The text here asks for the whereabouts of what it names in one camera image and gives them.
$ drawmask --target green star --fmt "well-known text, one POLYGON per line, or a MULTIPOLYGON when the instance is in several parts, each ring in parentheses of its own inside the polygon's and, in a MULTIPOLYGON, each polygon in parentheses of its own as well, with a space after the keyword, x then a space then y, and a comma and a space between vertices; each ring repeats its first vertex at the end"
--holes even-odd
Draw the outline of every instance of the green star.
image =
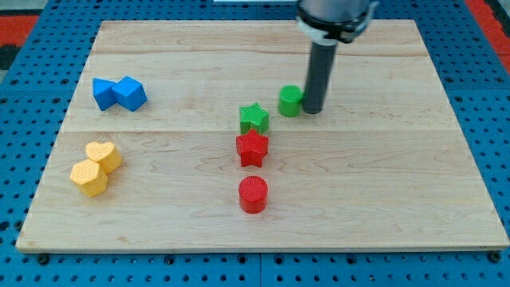
POLYGON ((269 113, 263 110, 258 103, 249 107, 240 107, 239 113, 242 135, 249 132, 250 128, 254 128, 259 134, 269 128, 269 113))

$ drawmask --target red object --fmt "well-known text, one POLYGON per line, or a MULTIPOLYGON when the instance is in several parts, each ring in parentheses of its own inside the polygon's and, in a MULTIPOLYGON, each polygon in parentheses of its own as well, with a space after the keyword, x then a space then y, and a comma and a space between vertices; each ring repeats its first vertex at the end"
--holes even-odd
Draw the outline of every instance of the red object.
POLYGON ((237 153, 241 156, 241 166, 262 167, 262 159, 268 154, 269 138, 259 135, 255 129, 236 137, 237 153))
POLYGON ((484 0, 466 0, 465 4, 484 31, 492 48, 500 58, 502 64, 510 73, 510 38, 503 32, 503 26, 494 18, 492 9, 484 0))
POLYGON ((249 176, 239 183, 239 205, 249 214, 262 212, 268 204, 268 184, 258 176, 249 176))
POLYGON ((23 46, 39 16, 0 16, 0 46, 23 46))

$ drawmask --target blue block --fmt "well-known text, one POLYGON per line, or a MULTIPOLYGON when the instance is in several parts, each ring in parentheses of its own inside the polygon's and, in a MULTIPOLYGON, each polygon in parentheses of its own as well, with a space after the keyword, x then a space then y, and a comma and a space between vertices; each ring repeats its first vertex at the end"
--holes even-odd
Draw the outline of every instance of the blue block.
POLYGON ((147 101, 143 86, 131 77, 124 77, 112 87, 117 103, 134 112, 147 101))
POLYGON ((117 99, 113 95, 112 87, 115 82, 94 78, 92 80, 92 94, 96 99, 97 105, 101 111, 113 106, 117 99))

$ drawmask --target red star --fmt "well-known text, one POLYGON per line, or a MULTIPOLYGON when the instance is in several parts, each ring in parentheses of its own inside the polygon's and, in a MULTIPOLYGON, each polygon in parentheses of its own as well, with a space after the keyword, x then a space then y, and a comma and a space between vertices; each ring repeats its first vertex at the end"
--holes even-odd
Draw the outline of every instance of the red star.
POLYGON ((269 138, 259 135, 253 128, 248 133, 236 137, 237 153, 241 156, 241 166, 262 167, 262 159, 268 154, 269 138))

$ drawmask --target toy block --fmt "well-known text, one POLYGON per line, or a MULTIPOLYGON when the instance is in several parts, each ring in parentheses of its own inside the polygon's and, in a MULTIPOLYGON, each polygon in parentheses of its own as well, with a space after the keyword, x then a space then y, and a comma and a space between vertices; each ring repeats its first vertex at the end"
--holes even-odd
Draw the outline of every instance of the toy block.
POLYGON ((259 103, 249 107, 239 108, 241 117, 241 134, 244 135, 254 128, 258 133, 263 133, 269 128, 269 113, 261 108, 259 103))
POLYGON ((241 156, 241 166, 262 167, 262 159, 268 154, 269 137, 259 135, 250 129, 245 135, 236 137, 237 153, 241 156))
POLYGON ((124 77, 112 87, 117 103, 134 112, 147 101, 143 86, 131 77, 124 77))
POLYGON ((295 85, 286 85, 280 90, 280 99, 278 100, 278 112, 282 116, 298 116, 301 112, 301 101, 303 93, 295 85))
POLYGON ((88 197, 104 192, 108 183, 108 176, 101 165, 90 159, 73 165, 70 179, 78 190, 88 197))
POLYGON ((115 82, 94 78, 92 80, 92 94, 101 111, 117 103, 112 87, 115 82))
POLYGON ((248 176, 239 183, 239 206, 249 214, 261 213, 268 204, 268 184, 258 176, 248 176))
POLYGON ((115 147, 115 144, 107 143, 88 143, 85 152, 90 160, 98 163, 106 174, 114 171, 122 163, 122 156, 115 147))

